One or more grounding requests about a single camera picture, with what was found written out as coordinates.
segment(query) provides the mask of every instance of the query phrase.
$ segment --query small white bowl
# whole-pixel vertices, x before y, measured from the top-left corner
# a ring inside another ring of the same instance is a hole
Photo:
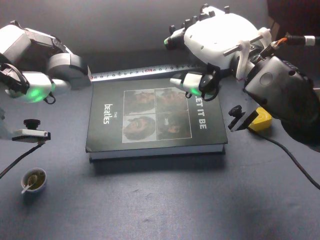
[[[40,192],[41,190],[43,190],[46,186],[46,183],[47,183],[47,173],[45,170],[43,170],[42,168],[32,168],[30,169],[29,171],[27,171],[23,177],[21,178],[21,187],[24,189],[26,186],[24,185],[24,183],[26,183],[28,181],[28,178],[34,174],[34,173],[37,173],[37,172],[43,172],[44,173],[44,182],[42,183],[42,185],[36,189],[28,189],[27,192],[28,193],[37,193],[37,192]]]

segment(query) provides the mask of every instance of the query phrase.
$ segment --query measuring tape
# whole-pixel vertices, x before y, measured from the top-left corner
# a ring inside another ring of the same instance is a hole
[[[120,71],[93,73],[91,74],[91,81],[99,82],[133,77],[142,77],[155,74],[181,72],[184,70],[195,70],[198,68],[199,66],[196,64],[160,65],[143,68],[134,68]]]

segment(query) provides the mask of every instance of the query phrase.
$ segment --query yellow object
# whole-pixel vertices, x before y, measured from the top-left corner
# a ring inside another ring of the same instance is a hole
[[[259,115],[249,125],[249,128],[256,132],[269,128],[272,123],[272,116],[262,107],[258,107],[256,111]]]

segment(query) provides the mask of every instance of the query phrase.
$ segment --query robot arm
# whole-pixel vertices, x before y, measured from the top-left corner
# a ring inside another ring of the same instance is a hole
[[[198,17],[186,19],[181,29],[171,26],[169,30],[171,36],[164,41],[168,50],[187,49],[206,66],[205,72],[176,74],[170,79],[186,97],[211,101],[218,95],[220,80],[233,75],[247,94],[247,106],[245,112],[241,106],[230,110],[232,132],[246,129],[258,116],[258,103],[281,120],[292,138],[309,147],[320,146],[320,100],[313,82],[273,55],[284,44],[320,45],[319,37],[287,35],[272,42],[269,29],[256,29],[230,13],[228,6],[223,12],[207,4]]]
[[[54,104],[57,95],[90,86],[91,72],[87,63],[57,37],[22,28],[12,21],[0,28],[0,84],[17,101]],[[49,140],[48,135],[44,136],[46,132],[34,127],[11,132],[4,119],[4,111],[0,109],[0,139]],[[26,125],[33,126],[32,122],[26,121]]]

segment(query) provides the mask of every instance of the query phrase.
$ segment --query robotic hand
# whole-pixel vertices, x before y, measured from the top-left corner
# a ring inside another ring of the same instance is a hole
[[[0,28],[1,83],[15,100],[54,104],[56,95],[90,86],[91,72],[87,63],[57,37],[12,21]],[[34,119],[24,121],[28,129],[9,131],[4,114],[0,108],[0,139],[29,143],[50,139],[49,132],[36,130],[40,122]]]
[[[241,106],[230,110],[234,117],[228,128],[246,129],[258,116],[257,103],[296,141],[320,152],[320,101],[313,81],[273,53],[282,45],[320,45],[320,37],[291,36],[272,42],[270,30],[259,30],[245,18],[204,4],[200,15],[186,19],[181,29],[169,28],[164,44],[168,50],[187,49],[206,65],[205,72],[174,75],[170,82],[204,101],[213,100],[222,78],[233,75],[247,94],[246,112]]]

